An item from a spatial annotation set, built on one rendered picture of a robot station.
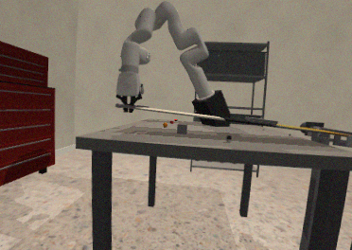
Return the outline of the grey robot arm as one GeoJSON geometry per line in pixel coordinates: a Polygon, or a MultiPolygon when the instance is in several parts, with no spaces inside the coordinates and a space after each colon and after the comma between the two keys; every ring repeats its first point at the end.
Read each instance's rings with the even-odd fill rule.
{"type": "Polygon", "coordinates": [[[152,32],[161,28],[166,20],[168,21],[170,35],[179,50],[196,45],[183,52],[180,56],[180,61],[196,90],[197,100],[205,100],[212,97],[215,91],[211,91],[203,70],[196,65],[196,63],[208,57],[208,50],[202,35],[196,27],[184,30],[177,9],[168,1],[162,2],[156,10],[151,8],[142,9],[135,20],[136,30],[125,40],[122,46],[122,65],[118,71],[138,73],[139,64],[150,62],[150,53],[146,48],[139,45],[149,40],[152,32]]]}

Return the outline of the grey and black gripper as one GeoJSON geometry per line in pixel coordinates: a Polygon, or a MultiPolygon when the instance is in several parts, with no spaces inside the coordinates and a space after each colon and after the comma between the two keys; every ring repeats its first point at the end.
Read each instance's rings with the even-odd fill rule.
{"type": "Polygon", "coordinates": [[[116,97],[119,98],[123,104],[128,104],[128,97],[131,97],[131,103],[129,104],[131,106],[134,106],[136,101],[142,99],[140,75],[128,71],[119,73],[116,86],[116,97]],[[137,95],[138,97],[136,98],[137,95]]]}

